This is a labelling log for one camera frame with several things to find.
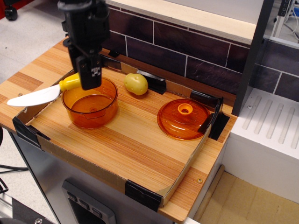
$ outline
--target yellow potato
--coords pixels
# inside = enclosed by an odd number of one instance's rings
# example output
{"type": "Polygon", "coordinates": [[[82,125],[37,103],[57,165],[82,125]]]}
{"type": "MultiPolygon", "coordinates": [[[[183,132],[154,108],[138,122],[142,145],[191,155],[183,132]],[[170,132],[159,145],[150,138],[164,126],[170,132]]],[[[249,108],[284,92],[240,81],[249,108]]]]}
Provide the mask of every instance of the yellow potato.
{"type": "Polygon", "coordinates": [[[127,74],[123,83],[129,92],[138,96],[145,94],[149,88],[148,81],[140,74],[127,74]]]}

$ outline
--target orange lid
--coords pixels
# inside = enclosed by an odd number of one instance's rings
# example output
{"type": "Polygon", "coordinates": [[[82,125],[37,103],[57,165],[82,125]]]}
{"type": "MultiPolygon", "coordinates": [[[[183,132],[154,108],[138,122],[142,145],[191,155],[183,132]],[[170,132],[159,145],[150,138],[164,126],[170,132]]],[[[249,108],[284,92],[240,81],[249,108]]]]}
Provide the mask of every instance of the orange lid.
{"type": "Polygon", "coordinates": [[[203,136],[198,129],[210,115],[202,104],[188,99],[173,100],[158,112],[157,121],[170,137],[177,140],[193,140],[203,136]]]}

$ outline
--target orange bowl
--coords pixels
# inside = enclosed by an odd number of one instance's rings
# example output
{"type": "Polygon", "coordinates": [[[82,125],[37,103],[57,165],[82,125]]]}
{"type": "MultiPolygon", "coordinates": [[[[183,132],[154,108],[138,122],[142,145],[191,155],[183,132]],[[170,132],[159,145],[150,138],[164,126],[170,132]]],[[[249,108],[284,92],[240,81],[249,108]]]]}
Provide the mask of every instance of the orange bowl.
{"type": "Polygon", "coordinates": [[[71,121],[82,128],[97,128],[109,122],[116,114],[118,90],[107,78],[91,90],[75,88],[64,91],[62,103],[71,121]]]}

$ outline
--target dark tile wall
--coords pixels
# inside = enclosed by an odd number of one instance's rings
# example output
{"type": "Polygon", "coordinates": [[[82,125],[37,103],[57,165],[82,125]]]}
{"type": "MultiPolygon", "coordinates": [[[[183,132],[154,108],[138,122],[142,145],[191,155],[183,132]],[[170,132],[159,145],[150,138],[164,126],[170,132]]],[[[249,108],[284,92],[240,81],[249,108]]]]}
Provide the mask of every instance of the dark tile wall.
{"type": "Polygon", "coordinates": [[[299,102],[299,49],[268,41],[254,87],[299,102]]]}
{"type": "Polygon", "coordinates": [[[102,46],[179,76],[236,94],[249,46],[120,8],[110,8],[102,46]]]}

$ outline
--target knife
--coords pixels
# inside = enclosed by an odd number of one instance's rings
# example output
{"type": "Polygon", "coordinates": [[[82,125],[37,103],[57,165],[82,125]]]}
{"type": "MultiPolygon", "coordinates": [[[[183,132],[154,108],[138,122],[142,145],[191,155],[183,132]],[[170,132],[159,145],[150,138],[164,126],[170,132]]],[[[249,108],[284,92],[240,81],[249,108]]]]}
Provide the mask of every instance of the knife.
{"type": "Polygon", "coordinates": [[[64,80],[60,81],[59,84],[35,91],[20,97],[10,99],[7,102],[9,106],[35,106],[55,100],[59,95],[60,91],[71,90],[81,86],[79,73],[71,75],[64,80]]]}

